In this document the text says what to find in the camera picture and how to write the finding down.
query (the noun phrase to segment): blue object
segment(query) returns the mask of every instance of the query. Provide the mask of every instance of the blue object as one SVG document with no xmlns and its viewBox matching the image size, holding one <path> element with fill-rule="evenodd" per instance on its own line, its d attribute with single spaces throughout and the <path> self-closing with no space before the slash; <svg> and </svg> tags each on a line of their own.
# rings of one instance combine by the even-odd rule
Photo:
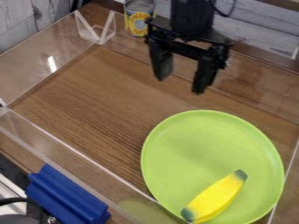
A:
<svg viewBox="0 0 299 224">
<path fill-rule="evenodd" d="M 25 194 L 64 224 L 104 224 L 108 206 L 48 164 L 29 175 Z"/>
</svg>

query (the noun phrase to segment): cable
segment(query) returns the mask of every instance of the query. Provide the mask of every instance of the cable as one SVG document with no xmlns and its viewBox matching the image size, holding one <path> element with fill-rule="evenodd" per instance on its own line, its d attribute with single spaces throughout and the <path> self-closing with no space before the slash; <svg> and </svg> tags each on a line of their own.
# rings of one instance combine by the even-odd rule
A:
<svg viewBox="0 0 299 224">
<path fill-rule="evenodd" d="M 216 1 L 217 1 L 217 0 L 209 0 L 209 4 L 210 4 L 213 10 L 214 10 L 214 11 L 216 11 L 224 18 L 229 17 L 230 14 L 232 14 L 232 12 L 233 12 L 233 10 L 234 10 L 234 8 L 236 8 L 236 2 L 237 2 L 237 0 L 233 0 L 233 3 L 232 3 L 232 6 L 230 6 L 230 9 L 229 9 L 228 14 L 225 14 L 222 11 L 220 11 L 220 10 L 217 9 L 217 7 L 216 7 L 216 5 L 214 5 Z"/>
<path fill-rule="evenodd" d="M 42 224 L 42 209 L 36 204 L 36 202 L 32 201 L 30 199 L 25 199 L 25 198 L 0 199 L 0 207 L 1 206 L 5 206 L 5 205 L 9 205 L 12 203 L 16 203 L 16 202 L 26 202 L 26 203 L 30 203 L 38 209 L 38 222 L 40 222 L 40 224 Z"/>
</svg>

